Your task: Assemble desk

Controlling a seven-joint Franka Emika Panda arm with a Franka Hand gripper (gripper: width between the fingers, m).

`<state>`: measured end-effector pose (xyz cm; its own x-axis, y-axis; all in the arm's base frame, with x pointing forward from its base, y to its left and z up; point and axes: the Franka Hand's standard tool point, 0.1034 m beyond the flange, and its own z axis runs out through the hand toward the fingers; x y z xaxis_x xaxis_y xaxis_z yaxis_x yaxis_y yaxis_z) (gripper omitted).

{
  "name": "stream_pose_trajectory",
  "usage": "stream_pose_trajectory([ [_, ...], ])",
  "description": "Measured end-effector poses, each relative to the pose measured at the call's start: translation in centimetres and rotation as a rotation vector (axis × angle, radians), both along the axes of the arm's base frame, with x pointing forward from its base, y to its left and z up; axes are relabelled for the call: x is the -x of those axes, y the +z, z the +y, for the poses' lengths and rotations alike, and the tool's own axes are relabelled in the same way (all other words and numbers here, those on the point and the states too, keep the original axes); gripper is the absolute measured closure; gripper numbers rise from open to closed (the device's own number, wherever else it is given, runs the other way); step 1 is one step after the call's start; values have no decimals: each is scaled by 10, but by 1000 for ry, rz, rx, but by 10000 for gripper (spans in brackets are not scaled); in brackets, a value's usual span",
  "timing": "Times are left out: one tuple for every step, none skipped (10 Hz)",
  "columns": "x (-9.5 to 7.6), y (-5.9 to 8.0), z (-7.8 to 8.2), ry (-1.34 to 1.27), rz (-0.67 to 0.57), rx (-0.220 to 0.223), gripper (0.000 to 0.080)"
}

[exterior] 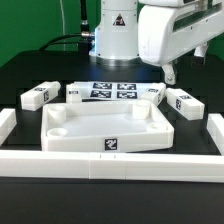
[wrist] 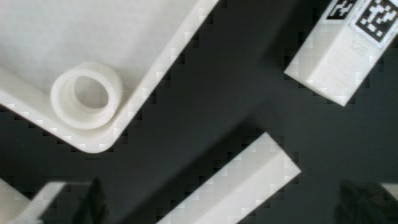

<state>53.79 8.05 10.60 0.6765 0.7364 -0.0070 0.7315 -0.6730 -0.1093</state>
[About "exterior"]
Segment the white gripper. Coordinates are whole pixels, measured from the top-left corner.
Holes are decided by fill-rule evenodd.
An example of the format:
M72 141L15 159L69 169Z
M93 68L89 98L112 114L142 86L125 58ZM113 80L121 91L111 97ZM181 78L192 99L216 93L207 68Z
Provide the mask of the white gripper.
M144 63L162 66L167 84L176 83L171 61L224 33L224 0L139 0L138 50Z

